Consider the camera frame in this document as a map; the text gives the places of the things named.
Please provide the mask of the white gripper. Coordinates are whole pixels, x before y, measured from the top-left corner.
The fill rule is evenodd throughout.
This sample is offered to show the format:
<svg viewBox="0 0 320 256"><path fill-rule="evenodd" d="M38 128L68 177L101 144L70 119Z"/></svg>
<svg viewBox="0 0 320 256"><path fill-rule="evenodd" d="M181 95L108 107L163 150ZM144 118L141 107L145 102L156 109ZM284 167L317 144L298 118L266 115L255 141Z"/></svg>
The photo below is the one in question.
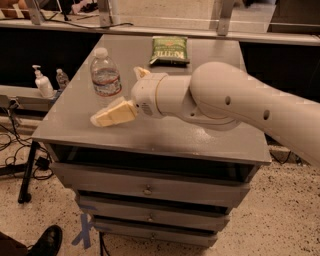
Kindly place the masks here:
<svg viewBox="0 0 320 256"><path fill-rule="evenodd" d="M131 98L137 109L131 100L119 97L90 117L94 126L108 127L133 121L137 111L152 118L164 117L157 105L157 89L168 74L150 73L142 67L135 67L134 73L138 81L131 90Z"/></svg>

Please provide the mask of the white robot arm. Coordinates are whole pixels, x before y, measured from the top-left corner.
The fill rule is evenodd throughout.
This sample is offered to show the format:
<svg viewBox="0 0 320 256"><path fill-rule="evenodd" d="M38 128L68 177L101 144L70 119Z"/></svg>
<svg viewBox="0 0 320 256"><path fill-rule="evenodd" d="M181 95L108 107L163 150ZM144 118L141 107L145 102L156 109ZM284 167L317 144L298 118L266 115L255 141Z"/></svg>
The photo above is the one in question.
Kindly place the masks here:
<svg viewBox="0 0 320 256"><path fill-rule="evenodd" d="M275 89L230 64L208 62L190 75L135 69L131 99L122 97L90 121L107 127L136 119L174 116L211 130L230 130L244 122L320 166L320 103Z"/></svg>

